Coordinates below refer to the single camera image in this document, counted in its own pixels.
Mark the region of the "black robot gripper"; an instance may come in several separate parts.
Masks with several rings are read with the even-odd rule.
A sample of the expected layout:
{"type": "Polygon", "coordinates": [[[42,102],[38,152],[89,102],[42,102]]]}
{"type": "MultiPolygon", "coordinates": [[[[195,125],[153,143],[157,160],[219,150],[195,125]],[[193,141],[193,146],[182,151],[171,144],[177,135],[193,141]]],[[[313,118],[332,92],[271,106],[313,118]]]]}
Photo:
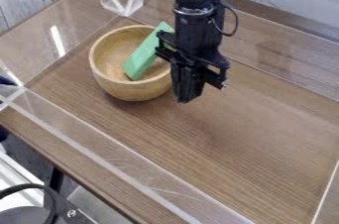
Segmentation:
{"type": "Polygon", "coordinates": [[[171,63],[171,76],[175,96],[187,103],[198,98],[209,83],[223,89],[227,85],[227,70],[231,64],[218,49],[190,54],[178,47],[174,33],[161,31],[157,34],[159,45],[157,55],[171,63]]]}

